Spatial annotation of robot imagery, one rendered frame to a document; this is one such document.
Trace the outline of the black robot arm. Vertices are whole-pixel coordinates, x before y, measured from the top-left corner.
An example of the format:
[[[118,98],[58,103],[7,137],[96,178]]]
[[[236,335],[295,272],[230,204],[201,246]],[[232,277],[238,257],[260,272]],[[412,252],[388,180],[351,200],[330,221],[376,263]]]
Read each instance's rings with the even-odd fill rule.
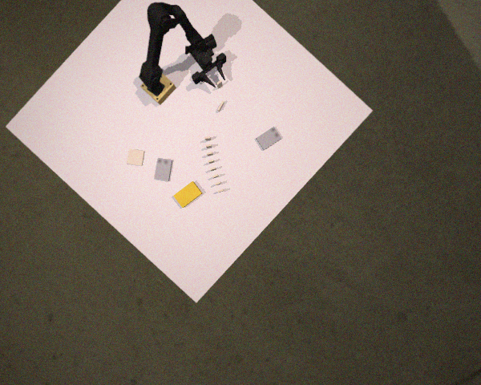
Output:
[[[171,18],[170,15],[174,18]],[[214,55],[212,49],[216,47],[216,41],[212,34],[202,38],[192,27],[186,14],[177,5],[153,2],[148,7],[148,22],[150,25],[148,52],[146,62],[142,63],[140,68],[139,78],[152,94],[158,96],[165,87],[160,82],[163,70],[158,64],[163,38],[169,32],[169,29],[174,29],[177,24],[180,24],[185,32],[186,39],[191,44],[191,46],[185,47],[185,54],[190,52],[195,59],[203,51],[203,56],[197,57],[202,67],[212,60]]]

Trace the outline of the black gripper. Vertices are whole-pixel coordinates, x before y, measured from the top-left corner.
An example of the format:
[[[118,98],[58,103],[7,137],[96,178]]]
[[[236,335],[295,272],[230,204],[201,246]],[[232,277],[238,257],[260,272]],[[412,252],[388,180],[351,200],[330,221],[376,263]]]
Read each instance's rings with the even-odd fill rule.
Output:
[[[198,56],[202,57],[203,51],[201,51],[195,58],[197,63],[200,65],[200,63],[197,59]],[[215,66],[217,66],[217,70],[219,71],[222,78],[225,80],[225,77],[224,77],[224,74],[223,74],[223,71],[222,71],[222,67],[223,67],[222,64],[224,64],[225,62],[226,62],[226,55],[223,52],[221,52],[216,57],[216,61],[212,62],[212,60],[210,60],[206,65],[203,65],[203,67],[200,65],[200,67],[202,68],[202,71],[200,73],[199,73],[199,71],[197,71],[192,75],[193,82],[195,84],[198,84],[200,81],[206,82],[206,83],[209,83],[210,85],[212,85],[213,87],[216,87],[214,85],[214,83],[208,78],[206,73],[209,72],[211,69],[213,69]]]

